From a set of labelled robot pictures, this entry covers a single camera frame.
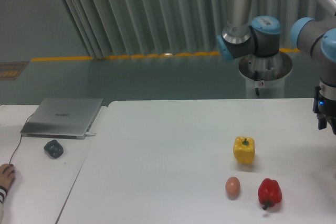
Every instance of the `laptop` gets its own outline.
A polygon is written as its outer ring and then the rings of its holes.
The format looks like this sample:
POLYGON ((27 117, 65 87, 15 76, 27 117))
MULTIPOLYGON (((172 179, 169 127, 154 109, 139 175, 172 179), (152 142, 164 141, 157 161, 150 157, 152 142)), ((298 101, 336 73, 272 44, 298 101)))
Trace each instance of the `laptop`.
POLYGON ((46 98, 20 133, 32 137, 84 139, 102 100, 46 98))

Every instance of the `mouse cable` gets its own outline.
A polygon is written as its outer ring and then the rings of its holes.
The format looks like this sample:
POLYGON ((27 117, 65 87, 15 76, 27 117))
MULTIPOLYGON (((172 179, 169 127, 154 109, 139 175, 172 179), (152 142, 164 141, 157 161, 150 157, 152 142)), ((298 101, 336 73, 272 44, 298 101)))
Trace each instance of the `mouse cable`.
MULTIPOLYGON (((31 114, 30 117, 27 118, 25 124, 28 122, 29 118, 31 118, 32 115, 33 115, 33 114, 31 114)), ((20 146, 20 144, 21 144, 21 140, 22 140, 22 135, 20 136, 20 142, 19 142, 19 144, 17 145, 17 147, 16 147, 16 149, 14 150, 12 156, 10 157, 9 164, 11 164, 11 162, 12 162, 12 158, 13 158, 15 152, 16 152, 16 150, 19 148, 19 146, 20 146)))

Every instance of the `egg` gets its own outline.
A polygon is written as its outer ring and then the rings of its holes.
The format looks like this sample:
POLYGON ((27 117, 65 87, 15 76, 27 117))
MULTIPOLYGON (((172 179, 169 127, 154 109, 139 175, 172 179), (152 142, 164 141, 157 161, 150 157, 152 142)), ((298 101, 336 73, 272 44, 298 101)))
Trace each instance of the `egg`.
POLYGON ((239 179, 230 177, 225 184, 225 190, 230 198, 236 197, 240 192, 239 179))

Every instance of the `green floor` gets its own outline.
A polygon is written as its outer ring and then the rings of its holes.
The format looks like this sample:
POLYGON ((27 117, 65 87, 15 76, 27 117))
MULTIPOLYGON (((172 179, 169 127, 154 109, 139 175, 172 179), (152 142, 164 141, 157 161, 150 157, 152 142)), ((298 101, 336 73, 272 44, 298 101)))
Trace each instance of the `green floor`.
MULTIPOLYGON (((313 97, 317 66, 289 53, 293 71, 285 98, 313 97)), ((0 81, 0 103, 40 104, 44 98, 115 100, 244 99, 239 60, 219 56, 30 62, 14 81, 0 81)))

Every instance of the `finger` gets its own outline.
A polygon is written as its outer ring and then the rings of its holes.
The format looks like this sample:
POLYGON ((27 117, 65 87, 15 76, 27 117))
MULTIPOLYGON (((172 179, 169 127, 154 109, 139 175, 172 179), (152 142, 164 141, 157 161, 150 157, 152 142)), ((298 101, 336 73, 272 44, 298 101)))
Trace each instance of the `finger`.
POLYGON ((13 179, 15 178, 15 171, 13 171, 11 174, 9 174, 8 176, 8 180, 10 181, 10 183, 12 183, 13 179))
POLYGON ((0 166, 0 174, 4 173, 4 171, 10 166, 10 164, 3 164, 0 166))
POLYGON ((12 171, 14 171, 14 168, 15 168, 14 165, 8 167, 8 168, 4 171, 3 175, 8 176, 12 171))

